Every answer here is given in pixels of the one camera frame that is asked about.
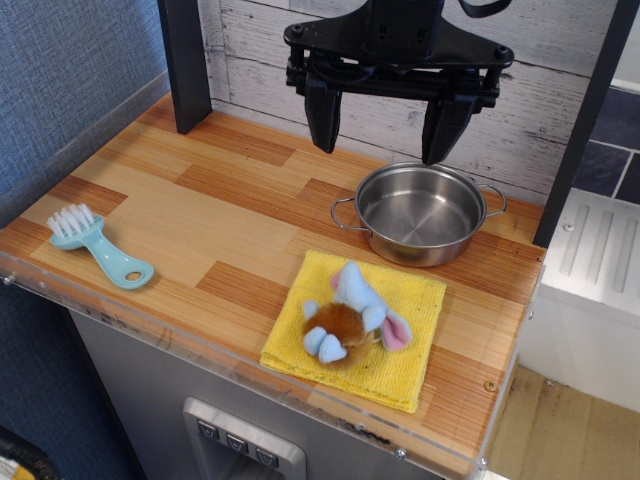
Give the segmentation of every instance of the dark blue tile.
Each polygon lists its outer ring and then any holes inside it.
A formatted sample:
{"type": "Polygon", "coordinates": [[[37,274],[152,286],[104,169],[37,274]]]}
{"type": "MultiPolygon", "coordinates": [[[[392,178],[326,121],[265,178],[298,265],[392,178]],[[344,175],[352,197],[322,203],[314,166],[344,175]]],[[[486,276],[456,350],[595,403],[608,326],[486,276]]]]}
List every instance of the dark blue tile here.
{"type": "Polygon", "coordinates": [[[640,150],[640,95],[609,88],[591,139],[640,150]]]}
{"type": "Polygon", "coordinates": [[[640,205],[640,154],[633,155],[616,198],[640,205]]]}
{"type": "Polygon", "coordinates": [[[611,197],[628,159],[627,150],[589,142],[573,180],[573,186],[611,197]]]}

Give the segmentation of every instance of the light blue brush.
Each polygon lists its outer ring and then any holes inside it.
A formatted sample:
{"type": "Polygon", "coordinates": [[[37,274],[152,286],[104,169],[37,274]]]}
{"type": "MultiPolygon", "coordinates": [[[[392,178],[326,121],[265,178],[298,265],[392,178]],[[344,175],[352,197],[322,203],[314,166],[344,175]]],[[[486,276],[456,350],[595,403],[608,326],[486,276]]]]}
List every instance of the light blue brush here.
{"type": "Polygon", "coordinates": [[[153,266],[133,258],[113,245],[102,233],[104,220],[84,203],[65,207],[49,217],[51,243],[62,250],[87,247],[107,277],[120,288],[133,290],[153,277],[153,266]]]}

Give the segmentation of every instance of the wooden countertop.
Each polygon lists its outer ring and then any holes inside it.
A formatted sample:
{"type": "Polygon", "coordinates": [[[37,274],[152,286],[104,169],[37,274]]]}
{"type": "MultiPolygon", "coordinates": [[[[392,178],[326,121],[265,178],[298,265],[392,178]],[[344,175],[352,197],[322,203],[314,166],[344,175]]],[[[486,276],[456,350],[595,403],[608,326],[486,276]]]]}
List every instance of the wooden countertop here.
{"type": "MultiPolygon", "coordinates": [[[[531,244],[542,209],[511,200],[508,212],[487,219],[447,265],[391,264],[330,215],[333,202],[353,195],[382,162],[326,155],[306,139],[219,113],[179,135],[171,105],[162,99],[0,232],[0,270],[65,305],[123,323],[145,341],[179,344],[185,358],[215,363],[230,352],[231,368],[251,368],[252,378],[335,418],[357,425],[361,409],[371,414],[368,432],[425,464],[447,464],[429,442],[450,449],[444,457],[482,455],[501,391],[485,384],[503,384],[514,354],[545,254],[531,244]],[[120,290],[85,249],[49,244],[46,218],[80,202],[105,217],[113,243],[155,266],[147,286],[120,290]],[[447,284],[416,414],[329,387],[289,384],[257,366],[310,248],[447,284]]],[[[499,198],[486,196],[489,210],[497,210],[499,198]]],[[[349,208],[340,216],[358,223],[349,208]]],[[[453,463],[443,468],[456,470],[453,463]]]]}

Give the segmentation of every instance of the white bristles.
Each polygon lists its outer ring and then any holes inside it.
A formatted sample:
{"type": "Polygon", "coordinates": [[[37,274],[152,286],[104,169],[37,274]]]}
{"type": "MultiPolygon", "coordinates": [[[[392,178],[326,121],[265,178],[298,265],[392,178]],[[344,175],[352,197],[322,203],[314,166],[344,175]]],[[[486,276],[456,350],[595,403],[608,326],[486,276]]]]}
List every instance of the white bristles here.
{"type": "Polygon", "coordinates": [[[93,214],[87,205],[71,205],[60,212],[55,212],[47,219],[47,225],[53,230],[55,236],[60,238],[71,237],[93,225],[93,214]]]}
{"type": "Polygon", "coordinates": [[[49,228],[53,230],[53,233],[56,237],[64,238],[64,233],[62,232],[60,225],[54,220],[53,217],[49,217],[47,219],[47,225],[49,225],[49,228]]]}
{"type": "Polygon", "coordinates": [[[82,212],[84,217],[87,219],[87,222],[89,222],[89,225],[93,225],[93,213],[91,213],[91,210],[89,209],[86,203],[80,204],[80,211],[82,212]]]}

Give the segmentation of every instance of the brown plush body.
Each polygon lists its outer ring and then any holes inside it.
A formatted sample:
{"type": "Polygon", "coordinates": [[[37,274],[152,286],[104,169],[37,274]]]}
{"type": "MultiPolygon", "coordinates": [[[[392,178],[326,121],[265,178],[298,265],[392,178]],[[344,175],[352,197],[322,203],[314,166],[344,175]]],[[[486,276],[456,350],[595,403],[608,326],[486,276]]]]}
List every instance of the brown plush body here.
{"type": "Polygon", "coordinates": [[[327,303],[304,324],[304,334],[315,327],[335,335],[347,350],[347,356],[331,363],[335,368],[351,368],[359,363],[373,347],[374,333],[366,333],[362,316],[344,303],[327,303]]]}

